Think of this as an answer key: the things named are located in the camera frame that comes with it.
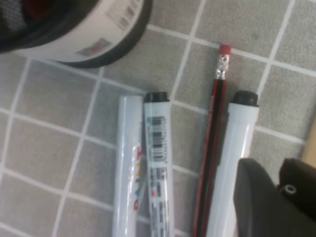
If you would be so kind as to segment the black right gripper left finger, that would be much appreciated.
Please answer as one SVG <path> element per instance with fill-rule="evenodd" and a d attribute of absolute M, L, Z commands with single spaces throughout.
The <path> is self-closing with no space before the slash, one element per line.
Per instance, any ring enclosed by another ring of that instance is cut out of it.
<path fill-rule="evenodd" d="M 265 169 L 251 158 L 238 162 L 234 191 L 240 237 L 307 237 L 309 219 L 276 189 Z"/>

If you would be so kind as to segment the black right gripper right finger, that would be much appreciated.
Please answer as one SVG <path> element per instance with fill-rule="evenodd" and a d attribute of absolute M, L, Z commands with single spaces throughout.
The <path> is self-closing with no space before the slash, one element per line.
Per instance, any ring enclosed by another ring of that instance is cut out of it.
<path fill-rule="evenodd" d="M 277 232 L 316 231 L 316 169 L 286 158 L 279 170 Z"/>

